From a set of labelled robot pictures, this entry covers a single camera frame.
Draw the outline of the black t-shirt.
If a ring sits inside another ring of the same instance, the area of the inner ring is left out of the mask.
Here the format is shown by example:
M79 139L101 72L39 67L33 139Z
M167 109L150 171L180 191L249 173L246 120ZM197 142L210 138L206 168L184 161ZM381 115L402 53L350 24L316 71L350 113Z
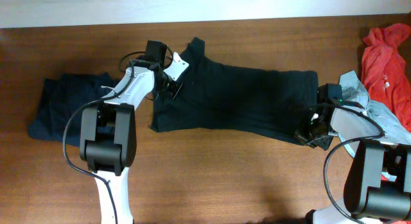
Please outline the black t-shirt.
M179 77L182 88L175 99L154 101L151 129L239 130L298 144L303 109L317 102L317 73L225 65L206 57L205 47L195 37L180 54L189 64Z

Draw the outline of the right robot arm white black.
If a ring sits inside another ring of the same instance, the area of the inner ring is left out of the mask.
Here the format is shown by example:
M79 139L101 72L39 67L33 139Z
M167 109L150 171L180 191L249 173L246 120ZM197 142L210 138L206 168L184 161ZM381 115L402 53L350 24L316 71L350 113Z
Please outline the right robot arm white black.
M383 142L383 128L362 112L361 104L342 99L342 88L325 84L317 90L317 103L305 107L310 113L295 137L305 146L320 147L329 153L324 161L323 180L329 207L312 210L304 217L305 223L393 223L410 220L410 146ZM330 148L338 131L332 122L343 110L359 121L348 122L358 128L360 136L342 141ZM342 146L358 143L353 163L344 186L343 206L333 198L328 183L328 164Z

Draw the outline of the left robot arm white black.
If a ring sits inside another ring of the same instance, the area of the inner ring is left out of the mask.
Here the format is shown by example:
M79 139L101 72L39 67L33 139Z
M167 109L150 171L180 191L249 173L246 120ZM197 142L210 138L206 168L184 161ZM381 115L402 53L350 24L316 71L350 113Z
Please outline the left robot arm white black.
M82 109L80 158L96 181L102 223L133 223L128 173L137 150L136 108L145 96L175 99L177 80L188 68L166 44L149 40L131 59L121 81L104 97Z

